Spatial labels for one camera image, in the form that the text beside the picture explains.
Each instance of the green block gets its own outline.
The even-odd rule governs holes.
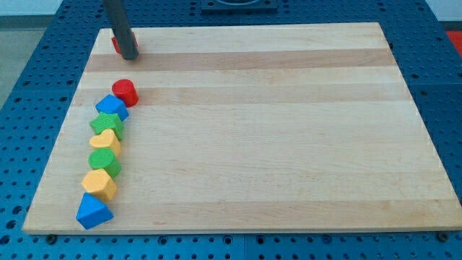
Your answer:
[[[123,123],[116,113],[107,114],[101,112],[95,120],[90,122],[90,126],[95,134],[101,134],[105,129],[112,129],[117,139],[122,140]]]
[[[110,148],[93,151],[88,158],[88,163],[93,170],[104,169],[111,178],[117,177],[121,171],[121,164]]]

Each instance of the wood grain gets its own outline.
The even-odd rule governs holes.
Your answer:
[[[462,207],[378,24],[135,33],[140,59],[126,62],[110,30],[100,31],[26,232],[462,228]],[[92,151],[87,124],[124,77],[140,100],[124,122],[123,170],[108,203],[115,218],[84,230],[74,216]]]

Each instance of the metal pole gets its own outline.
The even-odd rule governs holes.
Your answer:
[[[115,39],[121,50],[122,58],[133,60],[138,57],[138,48],[128,22],[122,0],[103,0],[104,9],[112,25]]]

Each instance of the blue block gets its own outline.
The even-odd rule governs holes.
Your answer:
[[[108,209],[106,204],[93,195],[84,193],[76,219],[85,229],[88,230],[96,227],[101,223],[111,220],[113,217],[113,213]]]
[[[103,100],[96,104],[96,110],[98,112],[104,112],[108,114],[117,113],[122,121],[128,117],[128,111],[125,103],[113,95],[105,96]]]

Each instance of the blue perforated table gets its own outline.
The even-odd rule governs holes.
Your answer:
[[[278,12],[202,14],[200,1],[126,2],[134,27],[379,22],[459,199],[462,60],[415,1],[279,0]],[[0,259],[462,259],[462,232],[45,236],[21,231],[101,27],[100,1],[64,0],[0,112]]]

